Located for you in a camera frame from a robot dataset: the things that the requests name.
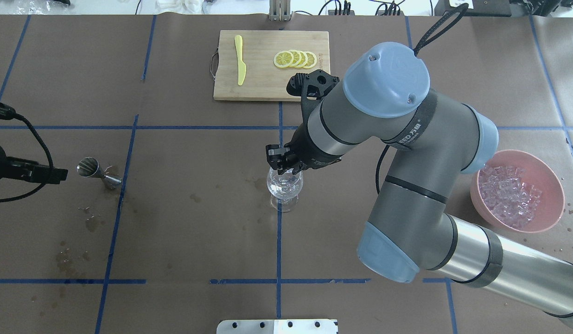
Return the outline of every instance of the blue joint cap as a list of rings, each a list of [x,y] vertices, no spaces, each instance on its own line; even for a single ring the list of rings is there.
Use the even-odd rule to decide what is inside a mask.
[[[476,116],[478,122],[478,149],[472,159],[470,165],[462,169],[460,173],[471,174],[476,173],[479,169],[484,167],[486,162],[495,155],[497,151],[497,146],[499,144],[499,131],[497,126],[485,116],[482,116],[479,112],[474,110],[473,107],[466,105]]]
[[[358,110],[378,118],[404,116],[427,96],[431,79],[414,51],[399,43],[373,46],[344,76],[344,95]]]
[[[370,222],[365,223],[357,255],[369,269],[399,283],[410,283],[420,270],[405,252]]]

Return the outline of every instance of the wooden cutting board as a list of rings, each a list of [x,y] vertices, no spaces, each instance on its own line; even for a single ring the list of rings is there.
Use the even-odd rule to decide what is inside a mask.
[[[248,66],[243,85],[237,85],[235,36],[243,37],[243,61]],[[296,49],[318,56],[313,68],[277,68],[274,55]],[[297,72],[330,72],[328,32],[288,30],[221,30],[214,99],[227,101],[301,101],[287,93],[288,80]]]

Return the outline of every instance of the glass base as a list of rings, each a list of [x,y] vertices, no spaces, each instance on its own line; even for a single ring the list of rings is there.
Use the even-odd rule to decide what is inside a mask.
[[[291,211],[296,203],[299,201],[299,196],[295,196],[292,199],[278,199],[274,195],[270,195],[270,205],[280,212]]]

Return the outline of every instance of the pink bowl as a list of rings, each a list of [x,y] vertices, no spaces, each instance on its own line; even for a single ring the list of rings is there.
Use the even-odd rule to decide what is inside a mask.
[[[544,161],[535,156],[519,150],[503,150],[496,154],[488,161],[490,167],[514,166],[526,169],[522,177],[522,182],[533,184],[542,191],[540,204],[536,209],[534,219],[523,227],[522,230],[505,225],[501,220],[495,217],[486,207],[479,191],[478,176],[481,171],[477,171],[472,178],[470,186],[470,197],[476,211],[492,226],[500,226],[512,231],[523,233],[539,233],[550,230],[552,226],[558,223],[562,217],[565,207],[565,194],[562,191],[562,185],[556,177],[556,174],[548,167]]]

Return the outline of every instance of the jigger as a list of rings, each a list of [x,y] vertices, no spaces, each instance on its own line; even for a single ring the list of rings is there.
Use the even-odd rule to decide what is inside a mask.
[[[78,175],[84,178],[100,178],[105,187],[109,190],[114,190],[121,184],[120,179],[103,173],[99,167],[99,161],[92,157],[81,160],[76,166],[76,171]]]

